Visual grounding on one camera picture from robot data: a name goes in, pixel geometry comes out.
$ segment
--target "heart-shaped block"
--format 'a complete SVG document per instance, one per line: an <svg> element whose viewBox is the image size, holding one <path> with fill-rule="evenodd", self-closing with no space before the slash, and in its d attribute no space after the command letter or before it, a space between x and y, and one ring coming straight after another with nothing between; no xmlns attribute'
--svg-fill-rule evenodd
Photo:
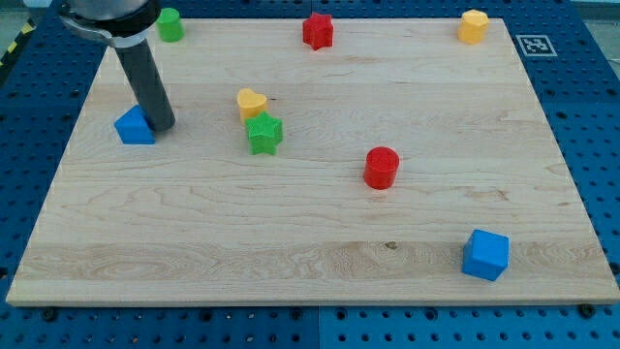
<svg viewBox="0 0 620 349"><path fill-rule="evenodd" d="M239 105L241 123L267 110L267 97L254 92L251 88L241 88L236 95L236 103Z"/></svg>

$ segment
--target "wooden cutting board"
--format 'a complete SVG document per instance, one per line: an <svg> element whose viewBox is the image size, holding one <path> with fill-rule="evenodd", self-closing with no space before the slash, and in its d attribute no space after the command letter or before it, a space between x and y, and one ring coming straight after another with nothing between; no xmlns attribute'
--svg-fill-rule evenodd
<svg viewBox="0 0 620 349"><path fill-rule="evenodd" d="M184 20L149 43L177 123L154 145L112 124L134 103L106 54L8 295L17 306L552 304L618 287L500 19ZM250 155L235 103L283 120ZM362 180L395 149L394 186ZM511 238L496 282L460 272L475 229Z"/></svg>

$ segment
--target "blue block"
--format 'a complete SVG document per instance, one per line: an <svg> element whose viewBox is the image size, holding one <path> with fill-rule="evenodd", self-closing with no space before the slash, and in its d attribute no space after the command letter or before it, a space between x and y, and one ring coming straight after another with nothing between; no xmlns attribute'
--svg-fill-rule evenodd
<svg viewBox="0 0 620 349"><path fill-rule="evenodd" d="M495 281L508 267L510 240L507 237L475 229L463 248L466 274Z"/></svg>
<svg viewBox="0 0 620 349"><path fill-rule="evenodd" d="M144 112L140 106L134 106L125 112L116 122L114 128L120 140L125 144L154 144L153 131L144 119Z"/></svg>

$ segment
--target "toy block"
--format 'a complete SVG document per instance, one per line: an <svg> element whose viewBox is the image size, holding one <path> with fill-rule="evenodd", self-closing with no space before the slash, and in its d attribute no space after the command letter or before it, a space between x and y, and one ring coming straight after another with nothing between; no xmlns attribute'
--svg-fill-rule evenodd
<svg viewBox="0 0 620 349"><path fill-rule="evenodd" d="M388 147L378 146L366 155L364 181L374 189L388 189L396 179L400 159L398 154Z"/></svg>
<svg viewBox="0 0 620 349"><path fill-rule="evenodd" d="M114 128L120 140L125 144L154 144L153 131L148 128L144 112L140 106L134 106L116 122Z"/></svg>
<svg viewBox="0 0 620 349"><path fill-rule="evenodd" d="M333 40L333 24L331 15L312 13L303 21L303 42L310 45L313 50L331 47Z"/></svg>
<svg viewBox="0 0 620 349"><path fill-rule="evenodd" d="M484 40L488 28L488 16L477 10L470 10L461 16L461 23L456 31L458 40L467 44L477 44Z"/></svg>
<svg viewBox="0 0 620 349"><path fill-rule="evenodd" d="M245 121L252 155L268 153L275 155L275 146L282 139L282 120L271 117L266 111Z"/></svg>
<svg viewBox="0 0 620 349"><path fill-rule="evenodd" d="M508 267L510 240L475 229L463 248L462 272L495 281Z"/></svg>
<svg viewBox="0 0 620 349"><path fill-rule="evenodd" d="M245 124L245 120L255 117L261 111L267 111L268 104L265 95L256 93L250 88L241 88L236 94L236 103L239 105L239 114L241 123Z"/></svg>
<svg viewBox="0 0 620 349"><path fill-rule="evenodd" d="M162 41L173 43L183 39L184 33L183 25L181 24L181 14L176 9L162 9L155 23Z"/></svg>

